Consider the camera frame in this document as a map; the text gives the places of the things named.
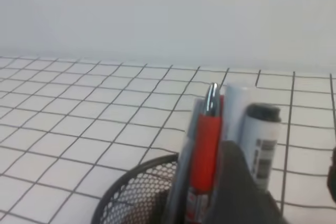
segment grid line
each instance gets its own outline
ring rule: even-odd
[[[334,90],[333,90],[333,83],[332,83],[332,75],[331,74],[330,74],[330,90],[331,90],[332,116],[333,116],[333,119],[334,119],[335,140],[336,140],[335,99],[334,99]]]
[[[281,215],[284,214],[283,213],[283,203],[285,202],[286,176],[287,176],[287,164],[288,164],[288,150],[289,150],[291,115],[292,115],[292,105],[293,105],[293,95],[294,95],[294,83],[295,83],[295,72],[293,72],[293,76],[292,76],[292,90],[291,90],[291,94],[290,94],[290,107],[289,107],[288,126],[287,126],[284,176],[283,176],[283,180],[282,180],[282,190],[281,190],[281,205],[280,205]]]
[[[161,80],[164,79],[164,77],[168,74],[169,70],[165,73],[165,75],[162,77]],[[131,122],[131,120],[135,117],[135,115],[139,112],[139,110],[142,108],[142,105],[144,105],[144,103],[146,102],[146,100],[150,97],[151,94],[149,94],[147,96],[146,99],[144,99],[144,101],[141,103],[141,105],[139,106],[139,108],[137,109],[137,111],[129,118],[128,123]],[[116,141],[116,139],[119,137],[119,135],[124,131],[124,129],[127,127],[128,123],[126,123],[124,125],[124,127],[121,129],[121,131],[115,136],[115,138],[111,141],[111,143],[109,144],[109,146],[107,146],[107,148],[101,153],[101,155],[98,157],[98,159],[95,161],[94,165],[86,172],[86,174],[84,175],[84,177],[79,181],[79,183],[77,184],[77,186],[73,189],[74,191],[77,190],[77,188],[79,187],[79,185],[84,181],[84,179],[89,175],[89,173],[93,170],[94,167],[96,167],[100,161],[100,159],[102,158],[102,156],[108,151],[108,149],[112,146],[112,144]],[[66,200],[62,203],[62,205],[57,209],[57,211],[55,212],[55,214],[52,216],[52,218],[50,219],[49,223],[50,224],[52,222],[52,220],[57,216],[57,214],[60,212],[60,210],[62,209],[62,207],[64,206],[64,204],[68,201],[68,199],[71,197],[72,194],[69,195],[69,197],[66,198]]]

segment gray object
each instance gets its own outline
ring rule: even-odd
[[[204,100],[196,99],[189,128],[185,136],[185,144],[178,159],[172,188],[170,189],[162,217],[162,224],[178,224],[184,219],[191,158],[196,139],[197,121],[203,108]]]

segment barcode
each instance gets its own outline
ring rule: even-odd
[[[257,179],[267,179],[271,170],[272,160],[259,159],[257,169]]]
[[[273,151],[277,142],[273,140],[263,140],[263,143],[261,145],[262,151]]]

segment pen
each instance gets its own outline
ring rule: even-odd
[[[196,142],[191,162],[185,222],[202,223],[214,186],[216,157],[221,133],[221,99],[219,86],[212,83],[198,117]]]

